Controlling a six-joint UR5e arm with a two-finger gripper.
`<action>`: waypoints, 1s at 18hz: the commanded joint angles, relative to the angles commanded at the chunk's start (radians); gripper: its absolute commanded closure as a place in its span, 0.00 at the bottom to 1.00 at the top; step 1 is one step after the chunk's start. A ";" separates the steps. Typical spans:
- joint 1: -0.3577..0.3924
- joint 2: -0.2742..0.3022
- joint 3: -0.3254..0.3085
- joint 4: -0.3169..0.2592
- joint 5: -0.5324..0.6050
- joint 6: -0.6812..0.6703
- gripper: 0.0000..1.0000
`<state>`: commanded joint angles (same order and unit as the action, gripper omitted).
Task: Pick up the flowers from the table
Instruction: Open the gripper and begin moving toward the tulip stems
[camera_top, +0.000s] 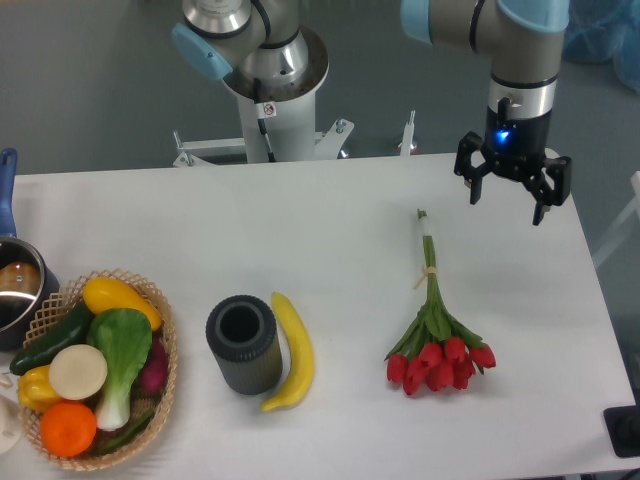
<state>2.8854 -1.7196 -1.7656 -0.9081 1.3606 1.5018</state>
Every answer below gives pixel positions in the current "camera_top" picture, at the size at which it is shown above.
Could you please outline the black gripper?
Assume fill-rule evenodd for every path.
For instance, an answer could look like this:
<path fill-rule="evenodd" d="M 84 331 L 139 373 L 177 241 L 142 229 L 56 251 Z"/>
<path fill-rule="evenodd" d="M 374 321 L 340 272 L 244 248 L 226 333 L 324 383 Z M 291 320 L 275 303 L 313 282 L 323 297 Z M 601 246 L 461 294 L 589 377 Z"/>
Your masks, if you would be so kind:
<path fill-rule="evenodd" d="M 525 180 L 535 199 L 532 224 L 538 226 L 553 206 L 561 206 L 571 189 L 572 159 L 549 158 L 545 154 L 551 112 L 532 118 L 517 118 L 515 103 L 503 97 L 497 110 L 487 110 L 485 138 L 470 131 L 459 141 L 454 173 L 470 190 L 470 203 L 482 195 L 483 178 L 491 171 L 510 180 Z M 485 160 L 472 164 L 472 156 L 482 152 Z"/>

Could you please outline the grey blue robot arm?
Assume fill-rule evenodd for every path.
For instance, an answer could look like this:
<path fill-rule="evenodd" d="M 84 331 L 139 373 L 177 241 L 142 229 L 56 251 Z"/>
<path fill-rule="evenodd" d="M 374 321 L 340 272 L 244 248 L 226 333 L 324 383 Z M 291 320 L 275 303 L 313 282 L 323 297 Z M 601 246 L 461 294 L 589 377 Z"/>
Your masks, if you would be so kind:
<path fill-rule="evenodd" d="M 303 26 L 295 1 L 186 1 L 173 43 L 202 76 L 235 95 L 251 163 L 329 159 L 349 127 L 318 134 L 315 94 L 329 68 L 320 37 Z M 546 153 L 547 136 L 569 21 L 565 1 L 405 1 L 404 32 L 491 59 L 483 134 L 459 142 L 455 173 L 481 196 L 495 174 L 533 196 L 533 219 L 564 203 L 571 161 Z"/>

